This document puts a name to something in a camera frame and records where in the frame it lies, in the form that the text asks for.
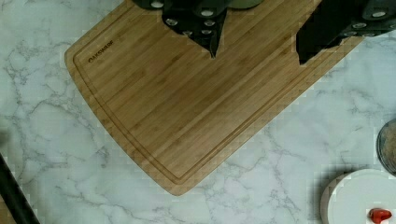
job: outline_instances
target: black knife handle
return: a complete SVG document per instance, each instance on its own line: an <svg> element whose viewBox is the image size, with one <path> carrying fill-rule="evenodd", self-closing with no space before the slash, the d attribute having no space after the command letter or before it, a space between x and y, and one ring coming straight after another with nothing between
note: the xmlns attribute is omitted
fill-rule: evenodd
<svg viewBox="0 0 396 224"><path fill-rule="evenodd" d="M35 213L0 155L0 194L17 224L39 224Z"/></svg>

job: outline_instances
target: black cable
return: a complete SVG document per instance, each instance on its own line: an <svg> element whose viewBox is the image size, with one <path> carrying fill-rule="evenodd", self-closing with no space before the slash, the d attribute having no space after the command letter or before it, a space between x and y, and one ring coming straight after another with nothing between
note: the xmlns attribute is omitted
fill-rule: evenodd
<svg viewBox="0 0 396 224"><path fill-rule="evenodd" d="M0 194L17 224L39 224L35 213L0 155Z"/></svg>

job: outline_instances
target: red fruit piece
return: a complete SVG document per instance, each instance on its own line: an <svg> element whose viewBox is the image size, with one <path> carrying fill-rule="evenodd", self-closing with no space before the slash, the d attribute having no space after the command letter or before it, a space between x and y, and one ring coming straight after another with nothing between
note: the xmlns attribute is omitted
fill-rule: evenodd
<svg viewBox="0 0 396 224"><path fill-rule="evenodd" d="M373 208L370 210L369 217L375 224L381 224L383 220L392 217L392 213L385 209Z"/></svg>

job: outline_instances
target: white marble surface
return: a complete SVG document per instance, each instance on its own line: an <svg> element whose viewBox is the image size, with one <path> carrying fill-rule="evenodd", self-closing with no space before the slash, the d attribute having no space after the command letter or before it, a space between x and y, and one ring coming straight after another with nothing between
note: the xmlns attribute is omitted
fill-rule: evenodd
<svg viewBox="0 0 396 224"><path fill-rule="evenodd" d="M381 169L396 115L396 33L365 40L189 193L152 181L106 133L64 52L122 0L0 0L0 137L42 223L321 223L323 187Z"/></svg>

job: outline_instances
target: wooden cutting board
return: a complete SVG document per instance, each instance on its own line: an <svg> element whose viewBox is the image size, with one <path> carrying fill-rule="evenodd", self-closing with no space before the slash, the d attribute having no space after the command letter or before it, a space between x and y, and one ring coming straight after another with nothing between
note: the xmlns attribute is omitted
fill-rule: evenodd
<svg viewBox="0 0 396 224"><path fill-rule="evenodd" d="M314 0L230 10L217 59L125 1L65 54L93 113L174 195L193 188L350 52L350 38L300 66L295 34Z"/></svg>

